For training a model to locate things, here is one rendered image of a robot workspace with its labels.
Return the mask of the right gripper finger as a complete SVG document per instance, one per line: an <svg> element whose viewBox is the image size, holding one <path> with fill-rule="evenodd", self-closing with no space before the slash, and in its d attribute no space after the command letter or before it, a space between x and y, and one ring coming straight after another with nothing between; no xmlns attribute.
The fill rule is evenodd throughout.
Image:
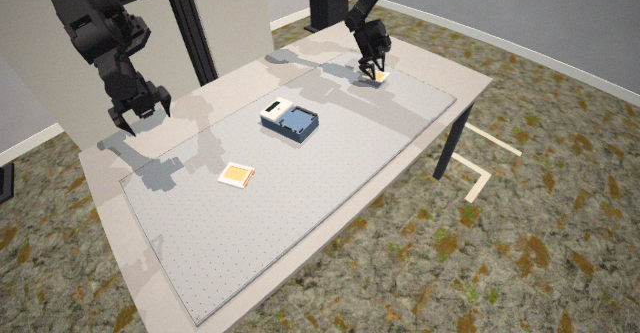
<svg viewBox="0 0 640 333"><path fill-rule="evenodd" d="M120 129L123 129L123 130L125 130L125 131L129 132L130 134L132 134L134 137L136 137L136 135L135 135L135 133L133 132L133 130L131 130L131 127L130 127L130 126L129 126L129 127L127 126L127 124L128 124L128 123L125 121L125 119L123 118L123 116L122 116L122 118L120 117L120 118L118 118L118 119L114 120L113 122L114 122L114 124L116 125L116 127L120 128ZM125 125L125 124L126 124L126 125Z"/></svg>
<svg viewBox="0 0 640 333"><path fill-rule="evenodd" d="M158 86L158 87L156 87L156 88L157 88L157 89L159 89L159 88L161 88L161 87L163 87L163 86ZM163 102L163 101L164 101L164 102ZM164 108L164 110L165 110L166 114L168 115L168 117L170 117L171 96L170 96L170 97L168 97L168 98L166 98L166 99L164 99L164 100L162 100L162 101L160 101L160 102L161 102L161 104L162 104L162 106L163 106L163 108ZM165 109L165 107L164 107L164 106L166 106L166 109Z"/></svg>

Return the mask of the white cassette with yellow panel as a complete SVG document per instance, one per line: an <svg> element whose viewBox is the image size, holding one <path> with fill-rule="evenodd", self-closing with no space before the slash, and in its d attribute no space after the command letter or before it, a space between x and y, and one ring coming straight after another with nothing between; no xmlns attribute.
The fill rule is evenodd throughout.
<svg viewBox="0 0 640 333"><path fill-rule="evenodd" d="M373 77L371 69L369 69L369 70L367 70L367 71L368 71L368 72L371 74L371 76ZM364 78L364 79L368 79L368 80L372 80L372 81L376 81L376 82L382 83L382 82L383 82L383 81L384 81L384 80L389 76L389 74L390 74L390 73L382 72L382 71L379 71L379 70L375 70L375 73L376 73L376 80L372 80L372 79L371 79L368 75L366 75L366 74L363 74L363 75L361 76L361 78Z"/></svg>
<svg viewBox="0 0 640 333"><path fill-rule="evenodd" d="M236 168L230 166L230 164L246 167L248 168L248 170ZM252 174L254 174L254 171L254 168L229 162L217 181L244 189L244 187L248 185L247 182L249 181Z"/></svg>

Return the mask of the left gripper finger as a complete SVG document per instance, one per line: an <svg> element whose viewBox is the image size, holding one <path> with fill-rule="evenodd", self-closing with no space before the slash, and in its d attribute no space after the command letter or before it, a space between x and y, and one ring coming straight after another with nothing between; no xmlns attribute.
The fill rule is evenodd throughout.
<svg viewBox="0 0 640 333"><path fill-rule="evenodd" d="M372 77L372 76L371 76L371 74L366 70L366 69L368 69L368 68L369 68L369 69L371 69L373 77ZM364 72L366 75L368 75L372 80L376 80L376 75L375 75L375 65L374 65L374 63L369 64L368 66L365 66L365 67L361 67L361 68L359 68L359 69L360 69L362 72Z"/></svg>
<svg viewBox="0 0 640 333"><path fill-rule="evenodd" d="M380 67L379 63L377 62L377 60L373 60L372 61L375 63L375 65L378 67L378 69L382 72L384 72L384 64L385 64L385 53L378 59L382 59L382 67Z"/></svg>

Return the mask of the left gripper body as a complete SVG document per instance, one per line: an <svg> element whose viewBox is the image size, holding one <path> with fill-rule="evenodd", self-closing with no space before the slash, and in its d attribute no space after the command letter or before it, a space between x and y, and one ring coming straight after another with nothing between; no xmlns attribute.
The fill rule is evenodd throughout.
<svg viewBox="0 0 640 333"><path fill-rule="evenodd" d="M369 40L369 42L371 42L371 40ZM382 51L380 51L380 50L379 50L379 51L378 51L376 54L374 54L373 56L371 56L371 57L367 57L367 58L366 58L366 57L365 57L365 54L364 54L364 52L363 52L363 50L362 50L362 48L361 48L361 46L366 45L366 44L368 44L369 42L366 42L366 43L364 43L364 44L362 44L362 45L358 45L358 47L359 47L359 49L360 49L360 51L361 51L361 53L362 53L362 58L358 61L358 62L359 62L359 64L360 64L359 68L361 68L361 67L365 67L365 66L368 66L368 65L369 65L369 63L367 63L367 62L372 61L372 59L373 59L373 58L374 58L373 60L377 60L378 58L380 58L380 57L385 53L385 52L382 52ZM372 58L372 59L371 59L371 58Z"/></svg>

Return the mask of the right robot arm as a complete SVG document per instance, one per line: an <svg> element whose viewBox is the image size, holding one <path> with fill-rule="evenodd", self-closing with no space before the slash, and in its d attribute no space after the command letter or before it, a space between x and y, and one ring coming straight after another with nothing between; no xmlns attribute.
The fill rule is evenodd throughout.
<svg viewBox="0 0 640 333"><path fill-rule="evenodd" d="M135 68L120 49L145 32L135 15L127 19L120 0L51 1L75 49L98 68L107 95L120 100L125 109L131 106L140 119L153 115L152 93L139 71L134 77Z"/></svg>

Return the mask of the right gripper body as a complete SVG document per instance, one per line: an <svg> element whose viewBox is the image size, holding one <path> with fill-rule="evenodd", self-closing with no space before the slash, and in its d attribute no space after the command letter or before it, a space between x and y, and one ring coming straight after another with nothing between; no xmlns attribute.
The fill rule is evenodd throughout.
<svg viewBox="0 0 640 333"><path fill-rule="evenodd" d="M148 85L148 88L152 92L151 99L154 104L170 97L169 92L164 87L157 89L150 80L147 81L146 84ZM120 100L111 99L111 102L113 103L114 107L108 109L108 113L113 121L120 118L121 116L123 116L123 113L131 109L131 106L125 109Z"/></svg>

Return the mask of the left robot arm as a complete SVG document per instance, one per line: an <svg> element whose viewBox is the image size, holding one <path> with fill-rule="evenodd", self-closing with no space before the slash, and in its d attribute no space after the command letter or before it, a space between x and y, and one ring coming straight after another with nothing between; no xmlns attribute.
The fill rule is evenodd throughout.
<svg viewBox="0 0 640 333"><path fill-rule="evenodd" d="M367 15L371 12L377 1L378 0L358 0L344 19L344 23L349 28L350 33L355 31L353 36L357 45L362 45L369 42L369 39L371 40L368 44L361 46L366 58L373 56L379 50L385 53L391 50L392 42L389 35L386 35L386 28L382 21L377 19L365 23L365 19L368 17ZM360 27L359 25L361 24L364 25Z"/></svg>

